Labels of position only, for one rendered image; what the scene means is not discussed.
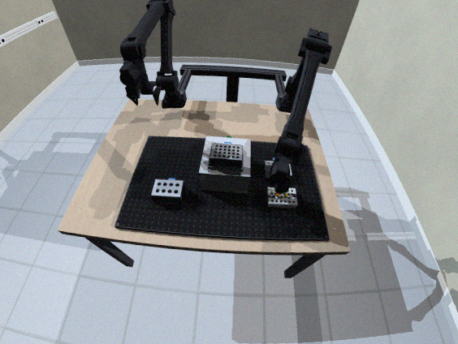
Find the white tube rack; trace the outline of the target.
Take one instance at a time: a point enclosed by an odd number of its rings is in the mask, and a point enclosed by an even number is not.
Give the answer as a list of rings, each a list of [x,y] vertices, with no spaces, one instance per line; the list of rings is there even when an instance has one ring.
[[[293,191],[293,192],[292,192]],[[292,199],[293,195],[296,194],[296,189],[295,188],[289,188],[287,192],[284,192],[284,194],[279,194],[278,198],[276,199],[276,192],[270,190],[270,187],[267,188],[266,190],[266,195],[267,195],[267,207],[273,207],[273,208],[293,208],[295,209],[297,207],[297,198],[294,200]],[[287,194],[287,198],[284,199],[284,195]],[[274,202],[273,202],[274,201]],[[276,201],[276,202],[275,202]],[[280,203],[280,202],[282,203]]]

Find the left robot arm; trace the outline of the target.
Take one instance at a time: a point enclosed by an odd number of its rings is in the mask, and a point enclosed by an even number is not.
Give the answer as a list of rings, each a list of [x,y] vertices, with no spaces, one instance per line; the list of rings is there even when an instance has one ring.
[[[292,158],[296,159],[297,156],[300,156],[304,147],[301,142],[303,140],[305,114],[318,66],[320,63],[327,64],[331,55],[332,46],[328,45],[327,32],[318,32],[318,30],[309,28],[308,36],[307,38],[303,37],[304,40],[301,42],[298,56],[302,57],[302,61],[300,60],[297,74],[289,76],[289,81],[287,80],[284,90],[287,94],[278,99],[280,108],[292,110],[283,129],[283,137],[280,136],[276,144],[274,165],[272,164],[270,169],[270,179],[273,183],[277,183],[274,191],[279,194],[288,191],[287,176],[291,172],[289,164],[292,163]],[[287,173],[288,171],[289,173]]]

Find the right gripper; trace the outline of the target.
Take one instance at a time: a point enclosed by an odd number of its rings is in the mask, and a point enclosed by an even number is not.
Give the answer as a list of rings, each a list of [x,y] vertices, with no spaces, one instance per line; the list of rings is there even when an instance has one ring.
[[[153,98],[156,102],[156,104],[158,105],[158,101],[159,101],[159,95],[160,95],[160,92],[161,92],[161,89],[162,87],[156,87],[154,90],[153,90],[153,87],[156,86],[156,81],[149,81],[149,87],[148,89],[145,89],[145,90],[141,90],[140,93],[141,95],[153,95]],[[158,97],[158,99],[157,99]],[[129,96],[128,98],[130,100],[132,100]],[[135,100],[132,100],[136,105],[138,105],[138,100],[135,99]]]

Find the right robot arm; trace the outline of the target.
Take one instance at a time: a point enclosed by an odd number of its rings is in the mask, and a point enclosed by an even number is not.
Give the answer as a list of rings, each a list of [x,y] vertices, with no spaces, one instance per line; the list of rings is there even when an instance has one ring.
[[[182,105],[185,98],[184,94],[174,90],[179,87],[179,78],[178,71],[174,71],[172,66],[172,21],[175,15],[173,0],[149,0],[146,7],[147,11],[140,22],[120,45],[120,52],[124,60],[119,69],[120,81],[126,85],[127,95],[132,100],[140,98],[141,90],[148,89],[148,75],[140,77],[146,73],[143,60],[146,57],[145,45],[160,19],[161,67],[160,71],[157,71],[156,87],[161,86],[161,90],[165,90],[162,105]],[[165,75],[171,73],[172,75]]]

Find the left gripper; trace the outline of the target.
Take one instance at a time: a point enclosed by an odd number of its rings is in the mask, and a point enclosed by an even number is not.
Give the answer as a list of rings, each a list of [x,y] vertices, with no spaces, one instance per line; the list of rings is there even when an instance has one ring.
[[[270,167],[271,166],[265,166],[265,180],[270,183],[271,187],[275,187],[275,183],[273,183],[271,180],[270,180]],[[288,181],[290,182],[291,181],[291,173],[289,174],[288,176]]]

